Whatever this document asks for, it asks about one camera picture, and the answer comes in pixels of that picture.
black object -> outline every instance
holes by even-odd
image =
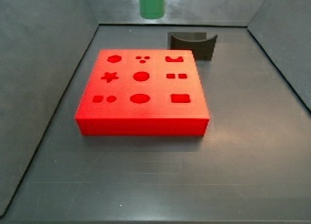
[[[206,32],[170,32],[170,49],[193,50],[197,60],[211,61],[217,39]]]

gray floor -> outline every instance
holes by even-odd
[[[219,34],[198,62],[201,137],[83,137],[75,111],[103,48]],[[311,118],[245,28],[102,26],[4,220],[311,220]]]

rectangular hole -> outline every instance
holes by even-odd
[[[189,94],[171,94],[170,100],[173,103],[190,103],[190,95]]]

circular hole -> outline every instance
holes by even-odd
[[[114,103],[116,101],[116,97],[115,96],[108,96],[107,97],[107,102]]]
[[[139,82],[147,81],[150,79],[150,74],[147,72],[138,72],[134,74],[134,79]]]
[[[130,100],[136,104],[143,104],[147,103],[151,100],[151,98],[146,94],[136,94],[131,96]]]

square hole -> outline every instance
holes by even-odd
[[[187,74],[179,74],[179,79],[186,79],[187,77]]]
[[[167,74],[167,78],[168,78],[168,79],[175,78],[175,74]]]

